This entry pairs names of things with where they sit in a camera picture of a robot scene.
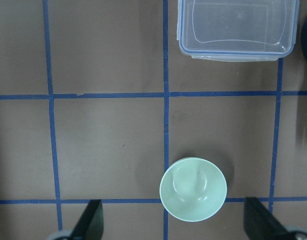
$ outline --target plastic container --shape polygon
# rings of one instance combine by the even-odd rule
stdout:
[[[183,54],[226,62],[275,61],[296,42],[299,0],[178,0]]]
[[[227,183],[212,162],[197,157],[176,161],[164,173],[159,194],[175,218],[198,222],[216,214],[225,202]]]

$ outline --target vertical blue tape strip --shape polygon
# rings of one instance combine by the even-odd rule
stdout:
[[[168,0],[163,0],[163,145],[164,170],[169,167],[169,72],[168,72]],[[168,213],[163,212],[163,240],[168,240]]]
[[[274,194],[275,194],[276,166],[277,166],[279,124],[280,124],[280,107],[281,107],[282,87],[283,87],[283,70],[284,70],[284,59],[280,58],[278,61],[277,95],[275,101],[273,146],[272,146],[271,173],[270,173],[269,206],[268,206],[269,211],[271,213],[273,212],[274,209]]]
[[[62,207],[60,202],[61,194],[60,194],[60,185],[59,185],[59,172],[58,172],[58,159],[57,159],[57,146],[56,146],[55,113],[54,113],[55,100],[54,100],[54,89],[53,89],[53,78],[52,78],[48,0],[42,0],[42,7],[43,7],[45,59],[46,59],[47,84],[48,84],[48,95],[49,95],[49,122],[50,122],[54,190],[55,190],[55,198],[57,201],[56,210],[57,210],[58,230],[61,231],[63,229],[63,220],[62,220]]]

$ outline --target bowl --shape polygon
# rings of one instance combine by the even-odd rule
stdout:
[[[164,208],[175,218],[199,222],[216,214],[225,202],[227,183],[210,161],[186,157],[164,173],[159,188]]]

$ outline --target light green bowl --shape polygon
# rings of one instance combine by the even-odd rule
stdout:
[[[227,195],[223,173],[197,157],[176,161],[164,173],[159,188],[164,208],[175,218],[198,222],[219,211]]]

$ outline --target container lid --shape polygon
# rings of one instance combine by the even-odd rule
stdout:
[[[178,0],[177,39],[193,58],[268,61],[295,44],[299,0]]]

